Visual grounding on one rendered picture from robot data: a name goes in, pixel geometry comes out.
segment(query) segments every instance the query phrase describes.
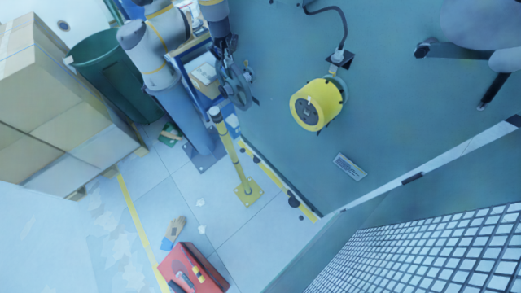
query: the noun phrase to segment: red toolbox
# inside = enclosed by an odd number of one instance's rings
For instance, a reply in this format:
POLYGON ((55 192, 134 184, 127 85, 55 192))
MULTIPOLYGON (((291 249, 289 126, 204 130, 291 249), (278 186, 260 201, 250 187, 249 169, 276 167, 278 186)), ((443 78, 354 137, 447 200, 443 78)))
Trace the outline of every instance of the red toolbox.
POLYGON ((176 293, 224 293, 230 284, 194 244, 179 242, 157 267, 176 293))

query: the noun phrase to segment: yellow tape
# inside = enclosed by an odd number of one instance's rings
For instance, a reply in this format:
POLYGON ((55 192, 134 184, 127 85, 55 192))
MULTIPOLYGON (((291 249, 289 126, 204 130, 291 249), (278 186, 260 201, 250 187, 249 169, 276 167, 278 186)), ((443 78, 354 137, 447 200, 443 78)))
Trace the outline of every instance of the yellow tape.
MULTIPOLYGON (((252 159, 253 159, 253 153, 252 151, 250 151, 247 147, 246 147, 246 144, 244 144, 243 141, 239 141, 239 145, 246 150, 246 153, 247 155, 249 155, 252 159)), ((280 179, 278 179, 277 176, 275 176, 275 174, 268 168, 264 165, 264 163, 260 162, 258 164, 260 166, 260 168, 262 169, 262 171, 264 171, 266 173, 266 175, 268 175, 268 177, 278 186, 278 188, 280 188, 282 190, 282 192, 284 192, 286 195, 287 195, 287 192, 288 192, 288 189, 284 186, 284 184, 280 181, 280 179)), ((313 215, 313 213, 311 211, 309 211, 303 204, 301 204, 299 206, 299 210, 302 211, 303 214, 306 215, 306 217, 312 222, 312 223, 316 223, 318 221, 318 219, 315 217, 315 215, 313 215)))
POLYGON ((163 62, 163 65, 161 65, 159 68, 157 68, 156 70, 154 71, 151 71, 151 72, 141 72, 142 74, 154 74, 156 72, 158 72, 159 70, 163 69, 163 67, 166 65, 166 61, 163 62))
POLYGON ((156 13, 152 13, 151 15, 147 15, 145 16, 147 18, 147 20, 151 20, 153 19, 154 17, 157 17, 159 15, 162 15, 163 13, 165 13, 166 11, 169 11, 170 9, 173 8, 173 4, 170 4, 168 5, 167 7, 161 9, 160 11, 157 11, 156 13))
POLYGON ((199 0, 199 5, 211 6, 211 5, 219 4, 219 3, 223 2, 223 1, 224 0, 207 0, 207 1, 199 0))
POLYGON ((151 24, 150 21, 148 21, 148 20, 147 20, 145 23, 146 23, 150 28, 152 28, 152 30, 154 31, 154 33, 157 35, 157 37, 160 39, 161 43, 163 44, 164 51, 165 51, 166 53, 168 53, 168 52, 169 52, 169 49, 167 49, 166 44, 164 43, 163 37, 161 37, 160 32, 158 32, 157 29, 155 29, 154 24, 151 24))
POLYGON ((141 225, 141 221, 139 220, 138 213, 136 212, 136 207, 130 198, 129 190, 127 189, 127 185, 123 180, 123 176, 121 174, 117 175, 117 181, 120 183, 121 192, 123 192, 123 196, 125 197, 125 202, 127 203, 127 207, 129 208, 130 216, 132 216, 132 221, 134 221, 134 225, 136 226, 136 230, 138 231, 139 238, 141 239, 141 243, 145 248, 145 252, 147 253, 148 260, 150 261, 150 265, 152 270, 154 271, 155 279, 157 283, 160 285, 160 289, 162 293, 170 293, 169 285, 164 280, 160 271, 157 269, 157 260, 155 259, 154 253, 152 252, 152 248, 150 247, 150 242, 148 242, 147 235, 145 234, 145 230, 141 225))

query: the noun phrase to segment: teal floor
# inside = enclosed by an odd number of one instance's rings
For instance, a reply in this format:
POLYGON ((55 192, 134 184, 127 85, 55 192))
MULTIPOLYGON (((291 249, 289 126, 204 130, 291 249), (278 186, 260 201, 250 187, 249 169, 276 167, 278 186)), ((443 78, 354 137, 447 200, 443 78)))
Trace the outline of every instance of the teal floor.
MULTIPOLYGON (((265 192, 245 208, 233 192, 240 181, 230 158, 199 174, 182 143, 169 148, 157 141, 166 121, 139 125, 150 153, 118 164, 155 258, 161 262, 168 254, 160 245, 169 221, 185 216, 177 240, 192 242, 208 258, 231 284, 228 292, 261 292, 332 216, 316 224, 301 221, 300 210, 290 208, 287 196, 238 152, 247 176, 265 192), (204 206, 196 206, 199 199, 204 206)), ((81 224, 99 292, 160 293, 118 181, 98 177, 87 191, 79 203, 81 224)))

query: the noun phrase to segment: metal base plate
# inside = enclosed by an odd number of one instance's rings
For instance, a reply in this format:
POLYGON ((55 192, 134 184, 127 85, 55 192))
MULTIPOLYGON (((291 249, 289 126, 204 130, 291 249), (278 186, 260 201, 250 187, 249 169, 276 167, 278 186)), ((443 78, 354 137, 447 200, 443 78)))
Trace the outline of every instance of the metal base plate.
POLYGON ((227 154, 217 129, 215 127, 210 127, 208 128, 208 132, 215 143, 215 150, 213 150, 211 155, 201 155, 190 142, 187 142, 182 146, 182 149, 185 151, 186 155, 188 155, 192 164, 197 168, 197 171, 199 171, 200 174, 206 172, 206 170, 227 154))
POLYGON ((246 195, 244 193, 244 188, 242 184, 239 184, 239 186, 235 187, 234 192, 235 195, 237 195, 237 197, 243 202, 244 206, 246 208, 249 208, 264 194, 264 191, 255 182, 255 180, 253 180, 253 178, 248 177, 247 180, 250 184, 250 187, 252 188, 252 193, 250 195, 246 195))

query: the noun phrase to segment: round hole in wall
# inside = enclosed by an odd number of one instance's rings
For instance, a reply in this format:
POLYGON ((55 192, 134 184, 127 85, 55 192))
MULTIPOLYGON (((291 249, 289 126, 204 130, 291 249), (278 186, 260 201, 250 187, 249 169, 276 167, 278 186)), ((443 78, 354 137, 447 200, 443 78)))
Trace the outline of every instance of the round hole in wall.
POLYGON ((68 23, 66 21, 63 21, 63 20, 60 20, 58 22, 58 28, 63 30, 64 32, 68 32, 71 30, 71 26, 68 25, 68 23))

